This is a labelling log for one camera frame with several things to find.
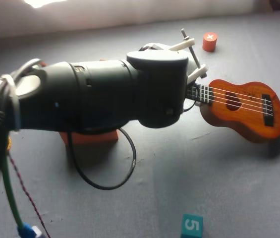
ukulele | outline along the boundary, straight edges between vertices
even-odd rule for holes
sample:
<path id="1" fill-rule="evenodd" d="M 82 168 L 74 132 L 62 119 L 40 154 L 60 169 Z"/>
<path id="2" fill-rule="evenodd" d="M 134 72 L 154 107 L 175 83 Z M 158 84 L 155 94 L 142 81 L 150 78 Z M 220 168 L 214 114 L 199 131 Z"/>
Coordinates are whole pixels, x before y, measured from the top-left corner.
<path id="1" fill-rule="evenodd" d="M 201 103 L 201 115 L 210 125 L 229 127 L 249 141 L 280 136 L 280 100 L 264 83 L 234 85 L 217 79 L 209 86 L 194 84 L 187 98 Z"/>

green cable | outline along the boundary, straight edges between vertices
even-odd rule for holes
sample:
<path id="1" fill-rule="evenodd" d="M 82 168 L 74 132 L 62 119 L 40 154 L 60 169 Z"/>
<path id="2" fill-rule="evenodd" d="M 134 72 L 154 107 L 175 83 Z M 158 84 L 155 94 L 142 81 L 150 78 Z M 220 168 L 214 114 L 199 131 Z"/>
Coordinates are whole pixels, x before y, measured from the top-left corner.
<path id="1" fill-rule="evenodd" d="M 17 210 L 17 206 L 15 203 L 13 191 L 12 191 L 12 186 L 11 186 L 11 181 L 10 181 L 10 175 L 9 175 L 9 169 L 8 169 L 8 164 L 7 164 L 7 157 L 3 159 L 3 164 L 2 164 L 2 177 L 3 177 L 3 183 L 4 183 L 4 188 L 6 192 L 7 199 L 10 204 L 11 212 L 13 214 L 13 217 L 16 221 L 17 227 L 22 230 L 23 229 L 23 222 L 21 220 L 20 214 Z"/>

cube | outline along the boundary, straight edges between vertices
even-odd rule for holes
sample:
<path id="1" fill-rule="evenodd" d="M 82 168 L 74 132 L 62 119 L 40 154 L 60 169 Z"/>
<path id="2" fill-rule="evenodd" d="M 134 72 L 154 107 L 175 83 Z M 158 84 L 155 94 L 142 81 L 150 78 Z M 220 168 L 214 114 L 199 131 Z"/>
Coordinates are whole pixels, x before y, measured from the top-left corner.
<path id="1" fill-rule="evenodd" d="M 184 214 L 180 238 L 202 238 L 203 220 L 201 216 Z"/>

fretboard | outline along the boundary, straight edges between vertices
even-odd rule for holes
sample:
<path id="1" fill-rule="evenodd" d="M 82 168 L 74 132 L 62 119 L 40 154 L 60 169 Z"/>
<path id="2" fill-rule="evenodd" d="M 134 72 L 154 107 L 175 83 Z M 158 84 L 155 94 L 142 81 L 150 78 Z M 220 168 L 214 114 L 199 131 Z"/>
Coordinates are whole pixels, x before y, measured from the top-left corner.
<path id="1" fill-rule="evenodd" d="M 187 98 L 201 102 L 211 104 L 214 101 L 214 93 L 211 87 L 202 84 L 194 84 L 187 90 Z"/>

gray tabletop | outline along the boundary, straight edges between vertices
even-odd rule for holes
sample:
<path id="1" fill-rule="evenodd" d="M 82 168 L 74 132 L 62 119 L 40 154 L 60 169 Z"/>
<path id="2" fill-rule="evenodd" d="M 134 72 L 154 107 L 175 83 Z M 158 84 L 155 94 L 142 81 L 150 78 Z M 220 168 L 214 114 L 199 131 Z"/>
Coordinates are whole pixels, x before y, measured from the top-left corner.
<path id="1" fill-rule="evenodd" d="M 200 82 L 262 81 L 280 99 L 280 12 L 0 40 L 0 74 L 31 58 L 124 59 L 146 43 L 178 43 L 182 27 L 210 68 Z M 201 48 L 207 31 L 218 34 L 214 53 Z M 198 107 L 167 128 L 136 121 L 124 128 L 138 163 L 129 182 L 114 191 L 96 190 L 79 177 L 58 133 L 12 133 L 12 156 L 53 238 L 178 238 L 184 213 L 204 217 L 205 238 L 280 237 L 280 139 L 252 144 L 208 125 Z M 103 185 L 123 179 L 131 163 L 123 135 L 116 144 L 78 149 L 85 172 Z M 11 176 L 22 219 L 41 227 L 13 170 Z M 16 236 L 0 181 L 0 238 Z"/>

